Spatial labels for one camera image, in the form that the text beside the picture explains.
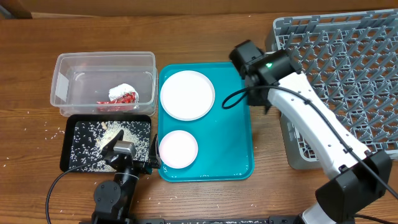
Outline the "large white plate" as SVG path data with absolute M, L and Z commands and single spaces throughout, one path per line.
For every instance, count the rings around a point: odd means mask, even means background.
M 212 82 L 200 72 L 183 70 L 163 83 L 160 103 L 165 112 L 181 121 L 193 121 L 206 115 L 215 102 Z

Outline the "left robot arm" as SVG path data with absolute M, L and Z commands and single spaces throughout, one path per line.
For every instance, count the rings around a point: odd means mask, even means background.
M 118 132 L 101 151 L 105 163 L 115 169 L 116 173 L 113 180 L 100 183 L 94 191 L 92 223 L 153 223 L 152 220 L 138 219 L 130 214 L 130 207 L 139 176 L 151 175 L 153 169 L 161 167 L 158 137 L 151 144 L 148 160 L 138 161 L 134 158 L 135 145 L 123 141 L 123 136 L 124 131 Z

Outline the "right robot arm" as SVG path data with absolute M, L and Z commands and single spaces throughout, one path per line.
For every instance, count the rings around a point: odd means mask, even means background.
M 286 50 L 270 55 L 251 40 L 235 46 L 229 59 L 245 87 L 249 106 L 275 106 L 299 130 L 315 151 L 329 181 L 316 190 L 316 204 L 295 218 L 296 223 L 354 223 L 359 211 L 390 192 L 392 159 L 373 153 L 353 136 L 317 96 L 301 65 Z

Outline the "small white plate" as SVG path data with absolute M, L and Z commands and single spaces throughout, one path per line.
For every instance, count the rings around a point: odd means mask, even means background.
M 159 145 L 162 163 L 173 169 L 190 166 L 198 155 L 198 143 L 187 131 L 176 130 L 166 134 Z

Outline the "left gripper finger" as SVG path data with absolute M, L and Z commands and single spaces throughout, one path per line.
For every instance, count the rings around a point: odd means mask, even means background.
M 117 135 L 102 148 L 101 155 L 103 156 L 103 159 L 109 159 L 110 157 L 113 157 L 115 155 L 114 147 L 118 141 L 123 140 L 123 136 L 124 131 L 120 130 Z
M 159 154 L 159 138 L 156 134 L 152 141 L 148 154 L 149 164 L 153 169 L 160 169 L 162 161 Z

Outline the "white napkin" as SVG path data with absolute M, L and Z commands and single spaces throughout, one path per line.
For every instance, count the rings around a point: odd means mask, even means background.
M 116 87 L 113 87 L 109 90 L 109 99 L 111 101 L 116 100 L 125 94 L 134 93 L 136 97 L 138 97 L 138 93 L 135 88 L 127 83 L 122 83 Z

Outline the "red snack wrapper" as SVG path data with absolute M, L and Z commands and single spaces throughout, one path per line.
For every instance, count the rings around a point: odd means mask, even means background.
M 139 100 L 139 95 L 136 92 L 129 92 L 111 101 L 98 101 L 98 111 L 110 112 L 110 111 L 131 111 L 138 108 L 135 105 Z

